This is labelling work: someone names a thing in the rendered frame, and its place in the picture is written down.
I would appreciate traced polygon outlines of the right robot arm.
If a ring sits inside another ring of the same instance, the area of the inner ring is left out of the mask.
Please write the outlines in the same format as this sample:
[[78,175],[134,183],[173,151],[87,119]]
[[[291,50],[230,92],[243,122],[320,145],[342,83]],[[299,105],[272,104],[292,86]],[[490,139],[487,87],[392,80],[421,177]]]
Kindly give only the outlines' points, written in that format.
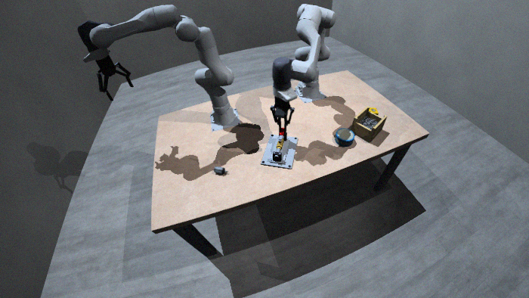
[[200,62],[208,67],[197,70],[194,78],[211,99],[212,123],[219,126],[232,123],[237,118],[237,114],[230,106],[227,92],[220,86],[231,85],[234,74],[221,62],[210,28],[197,28],[192,18],[180,15],[174,5],[148,8],[132,19],[116,25],[91,20],[81,23],[77,30],[89,52],[83,60],[85,63],[92,60],[99,61],[108,56],[110,50],[107,48],[116,40],[166,27],[173,27],[181,41],[195,42]]

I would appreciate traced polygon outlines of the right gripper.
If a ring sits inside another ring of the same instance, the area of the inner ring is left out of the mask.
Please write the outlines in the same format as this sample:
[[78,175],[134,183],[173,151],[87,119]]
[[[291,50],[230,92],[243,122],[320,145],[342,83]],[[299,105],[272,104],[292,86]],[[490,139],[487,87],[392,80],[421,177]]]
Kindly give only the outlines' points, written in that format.
[[[125,76],[127,81],[128,81],[128,84],[130,85],[130,87],[134,87],[132,85],[132,83],[131,83],[130,76],[129,76],[131,73],[129,71],[127,71],[127,69],[122,67],[120,63],[116,63],[114,65],[109,55],[107,57],[99,60],[99,61],[96,60],[96,62],[97,62],[97,65],[101,69],[101,73],[97,73],[98,83],[99,83],[99,90],[100,90],[100,92],[103,92],[103,93],[107,94],[108,98],[111,101],[113,101],[113,99],[112,99],[110,93],[107,91],[107,83],[108,83],[109,76],[112,76],[115,73],[118,73],[118,74],[120,74],[122,76]],[[121,70],[123,70],[127,74],[119,72],[118,70],[116,70],[116,67],[120,68]],[[103,81],[102,81],[102,74],[104,74],[104,87],[103,87]]]

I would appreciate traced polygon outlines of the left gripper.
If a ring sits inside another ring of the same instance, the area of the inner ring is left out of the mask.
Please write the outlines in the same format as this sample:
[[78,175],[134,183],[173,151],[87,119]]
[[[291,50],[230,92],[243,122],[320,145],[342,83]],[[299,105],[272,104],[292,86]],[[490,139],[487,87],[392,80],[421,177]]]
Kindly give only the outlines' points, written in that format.
[[276,118],[275,116],[275,108],[277,107],[284,107],[286,108],[286,110],[290,110],[290,115],[289,115],[289,120],[287,120],[287,116],[284,117],[284,134],[286,134],[286,126],[288,126],[288,124],[290,124],[290,120],[292,118],[292,114],[295,110],[294,107],[291,107],[289,102],[285,102],[284,100],[280,99],[280,98],[277,98],[274,96],[274,100],[275,100],[275,105],[272,106],[271,105],[271,108],[270,110],[272,111],[272,114],[273,114],[273,117],[274,117],[274,122],[277,123],[277,125],[279,125],[279,133],[280,133],[280,130],[281,130],[281,118]]

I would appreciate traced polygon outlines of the blue round tin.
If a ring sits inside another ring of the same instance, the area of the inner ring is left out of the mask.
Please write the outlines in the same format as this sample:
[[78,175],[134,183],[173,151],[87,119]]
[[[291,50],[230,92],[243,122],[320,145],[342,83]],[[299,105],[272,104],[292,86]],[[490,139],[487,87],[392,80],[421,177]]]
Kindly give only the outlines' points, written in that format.
[[336,132],[335,141],[338,145],[349,147],[354,140],[354,133],[350,129],[338,129]]

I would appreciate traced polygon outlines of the brown wooden crate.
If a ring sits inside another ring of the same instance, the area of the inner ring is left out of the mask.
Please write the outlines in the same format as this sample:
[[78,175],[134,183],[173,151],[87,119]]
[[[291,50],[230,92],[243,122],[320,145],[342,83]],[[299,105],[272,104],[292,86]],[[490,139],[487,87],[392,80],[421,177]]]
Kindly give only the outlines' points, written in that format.
[[356,136],[370,143],[381,132],[387,116],[384,115],[382,118],[370,112],[369,109],[370,107],[367,106],[354,118],[351,131]]

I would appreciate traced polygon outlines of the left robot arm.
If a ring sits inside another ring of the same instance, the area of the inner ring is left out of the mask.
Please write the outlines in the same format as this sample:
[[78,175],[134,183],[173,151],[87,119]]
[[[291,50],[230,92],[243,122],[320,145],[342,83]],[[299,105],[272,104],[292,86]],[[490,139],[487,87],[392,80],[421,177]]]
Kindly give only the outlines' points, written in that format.
[[319,96],[317,62],[329,59],[330,50],[324,43],[324,37],[326,29],[331,28],[336,22],[334,11],[308,4],[299,7],[297,18],[299,19],[296,27],[297,36],[310,46],[296,49],[296,60],[279,57],[273,62],[273,94],[285,102],[297,98],[291,87],[291,77],[300,81],[295,87],[299,97],[313,99]]

